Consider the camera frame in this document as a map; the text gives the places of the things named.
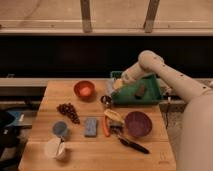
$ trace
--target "paper cup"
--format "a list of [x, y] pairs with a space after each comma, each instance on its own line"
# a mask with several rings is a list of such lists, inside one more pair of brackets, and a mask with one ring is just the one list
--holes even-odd
[[45, 144], [44, 153], [48, 158], [62, 160], [66, 155], [65, 149], [65, 143], [60, 138], [52, 138]]

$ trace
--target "green object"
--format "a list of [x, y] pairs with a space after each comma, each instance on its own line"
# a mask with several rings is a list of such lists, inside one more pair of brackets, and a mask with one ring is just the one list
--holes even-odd
[[[122, 71], [112, 71], [111, 78], [120, 78]], [[135, 97], [135, 93], [139, 86], [145, 86], [145, 92], [141, 99]], [[158, 85], [156, 75], [152, 74], [143, 77], [134, 84], [123, 86], [117, 93], [112, 94], [113, 104], [115, 105], [155, 105], [163, 99], [160, 87]]]

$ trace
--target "wooden table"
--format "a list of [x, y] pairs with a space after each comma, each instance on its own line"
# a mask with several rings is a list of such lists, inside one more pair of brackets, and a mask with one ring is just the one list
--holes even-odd
[[[96, 87], [96, 96], [89, 102], [78, 99], [73, 86], [78, 80], [50, 81], [45, 91], [36, 120], [25, 147], [20, 171], [175, 171], [171, 146], [162, 120], [159, 106], [123, 106], [113, 110], [125, 116], [128, 112], [138, 110], [145, 112], [152, 120], [153, 129], [145, 137], [134, 139], [150, 150], [146, 155], [123, 146], [115, 137], [105, 137], [101, 127], [103, 106], [99, 99], [105, 94], [105, 80], [91, 80]], [[67, 117], [58, 113], [56, 107], [62, 103], [72, 103], [80, 117], [81, 124], [73, 124]], [[84, 120], [96, 117], [99, 121], [98, 136], [84, 137]], [[55, 136], [52, 126], [58, 121], [65, 121], [70, 130], [70, 139], [66, 142], [67, 158], [63, 162], [47, 158], [44, 154], [45, 143]]]

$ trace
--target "blue cup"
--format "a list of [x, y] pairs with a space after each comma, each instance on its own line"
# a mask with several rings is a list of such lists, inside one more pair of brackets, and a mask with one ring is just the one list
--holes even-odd
[[56, 122], [53, 126], [52, 131], [57, 137], [61, 138], [64, 141], [68, 138], [69, 129], [64, 121]]

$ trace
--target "black wall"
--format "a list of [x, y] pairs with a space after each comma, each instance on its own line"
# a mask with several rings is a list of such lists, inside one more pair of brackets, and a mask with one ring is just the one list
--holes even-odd
[[213, 37], [2, 36], [0, 77], [109, 77], [143, 50], [192, 77], [213, 77]]

